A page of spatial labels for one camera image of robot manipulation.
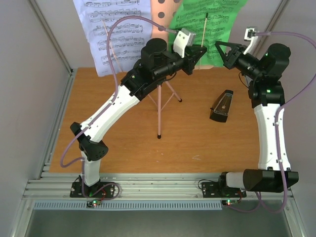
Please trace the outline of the green sheet music page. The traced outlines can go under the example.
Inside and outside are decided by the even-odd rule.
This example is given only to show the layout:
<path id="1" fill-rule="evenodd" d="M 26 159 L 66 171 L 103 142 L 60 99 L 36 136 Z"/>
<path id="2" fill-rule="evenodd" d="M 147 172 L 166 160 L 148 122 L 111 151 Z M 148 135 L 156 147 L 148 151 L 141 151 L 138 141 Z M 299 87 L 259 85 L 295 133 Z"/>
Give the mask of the green sheet music page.
<path id="1" fill-rule="evenodd" d="M 196 33 L 194 44 L 207 48 L 201 64 L 222 67 L 223 60 L 215 42 L 228 41 L 235 19 L 246 3 L 245 0 L 184 0 L 169 27 Z"/>

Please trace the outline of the pink music stand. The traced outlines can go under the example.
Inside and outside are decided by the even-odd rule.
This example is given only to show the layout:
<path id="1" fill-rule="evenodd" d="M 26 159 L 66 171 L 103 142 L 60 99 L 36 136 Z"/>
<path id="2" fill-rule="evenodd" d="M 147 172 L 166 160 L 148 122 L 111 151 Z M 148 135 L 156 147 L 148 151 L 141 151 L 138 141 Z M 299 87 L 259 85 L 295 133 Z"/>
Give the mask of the pink music stand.
<path id="1" fill-rule="evenodd" d="M 141 16 L 126 16 L 117 20 L 113 27 L 119 23 L 139 19 L 146 21 L 159 29 L 172 33 L 175 36 L 179 30 L 166 28 L 153 20 Z M 104 108 L 92 121 L 96 131 L 91 136 L 94 140 L 102 140 L 112 125 L 129 109 L 137 105 L 153 90 L 167 82 L 167 76 L 175 77 L 182 70 L 184 58 L 181 58 L 173 50 L 167 50 L 167 43 L 160 38 L 154 38 L 147 42 L 141 50 L 141 58 L 136 66 L 122 79 L 121 83 L 115 83 L 115 91 L 111 98 L 104 104 Z"/>

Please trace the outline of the black metronome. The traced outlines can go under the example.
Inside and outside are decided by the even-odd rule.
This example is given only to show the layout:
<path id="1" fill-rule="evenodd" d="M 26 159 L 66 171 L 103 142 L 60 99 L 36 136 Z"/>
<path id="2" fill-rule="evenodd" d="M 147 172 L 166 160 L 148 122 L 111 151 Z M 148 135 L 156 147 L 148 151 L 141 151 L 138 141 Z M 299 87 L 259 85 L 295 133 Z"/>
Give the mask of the black metronome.
<path id="1" fill-rule="evenodd" d="M 216 122 L 225 123 L 228 119 L 230 106 L 232 103 L 234 92 L 232 90 L 225 90 L 211 106 L 209 118 Z"/>

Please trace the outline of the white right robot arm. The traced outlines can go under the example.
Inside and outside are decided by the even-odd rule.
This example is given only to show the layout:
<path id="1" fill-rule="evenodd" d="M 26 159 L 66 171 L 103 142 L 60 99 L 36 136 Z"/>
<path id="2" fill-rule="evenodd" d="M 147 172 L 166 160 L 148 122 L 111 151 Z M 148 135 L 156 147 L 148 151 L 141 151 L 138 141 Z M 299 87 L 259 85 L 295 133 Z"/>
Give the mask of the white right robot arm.
<path id="1" fill-rule="evenodd" d="M 224 196 L 235 189 L 281 193 L 299 181 L 299 173 L 292 171 L 286 154 L 282 108 L 285 95 L 280 82 L 289 65 L 291 50 L 274 43 L 257 59 L 242 44 L 217 41 L 215 46 L 227 69 L 236 68 L 251 79 L 248 96 L 257 119 L 260 144 L 258 168 L 223 172 L 218 191 Z"/>

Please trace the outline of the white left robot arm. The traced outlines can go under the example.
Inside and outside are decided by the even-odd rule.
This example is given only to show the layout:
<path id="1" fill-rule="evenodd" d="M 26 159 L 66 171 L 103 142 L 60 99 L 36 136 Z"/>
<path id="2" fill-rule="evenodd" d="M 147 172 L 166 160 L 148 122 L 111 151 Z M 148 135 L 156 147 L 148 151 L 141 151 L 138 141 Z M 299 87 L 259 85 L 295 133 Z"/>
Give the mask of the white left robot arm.
<path id="1" fill-rule="evenodd" d="M 111 126 L 158 85 L 167 81 L 168 76 L 175 76 L 179 70 L 191 75 L 206 51 L 205 46 L 188 46 L 185 43 L 178 50 L 168 51 L 165 40 L 149 40 L 141 49 L 140 59 L 123 77 L 109 100 L 86 121 L 71 125 L 83 156 L 81 189 L 87 196 L 93 197 L 99 192 L 100 163 L 109 150 L 102 139 Z"/>

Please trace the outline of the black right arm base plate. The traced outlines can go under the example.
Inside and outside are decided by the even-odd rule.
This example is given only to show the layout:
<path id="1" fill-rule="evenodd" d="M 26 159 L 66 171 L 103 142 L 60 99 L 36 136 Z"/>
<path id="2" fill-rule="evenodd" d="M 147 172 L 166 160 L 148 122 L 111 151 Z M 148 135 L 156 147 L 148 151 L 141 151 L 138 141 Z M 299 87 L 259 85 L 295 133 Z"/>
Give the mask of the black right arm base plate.
<path id="1" fill-rule="evenodd" d="M 238 188 L 220 186 L 218 182 L 201 182 L 198 187 L 204 198 L 245 198 L 247 194 Z"/>

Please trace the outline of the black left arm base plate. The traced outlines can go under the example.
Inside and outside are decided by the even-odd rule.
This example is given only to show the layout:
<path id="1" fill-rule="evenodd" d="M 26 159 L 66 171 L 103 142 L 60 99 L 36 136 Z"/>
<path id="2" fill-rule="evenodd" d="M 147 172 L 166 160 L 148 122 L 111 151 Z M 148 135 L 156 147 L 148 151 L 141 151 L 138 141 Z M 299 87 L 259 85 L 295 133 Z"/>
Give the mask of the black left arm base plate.
<path id="1" fill-rule="evenodd" d="M 73 182 L 70 190 L 71 198 L 84 198 L 82 194 L 82 183 Z M 89 198 L 112 198 L 114 196 L 115 186 L 110 182 L 97 182 L 91 187 L 83 184 L 84 194 Z"/>

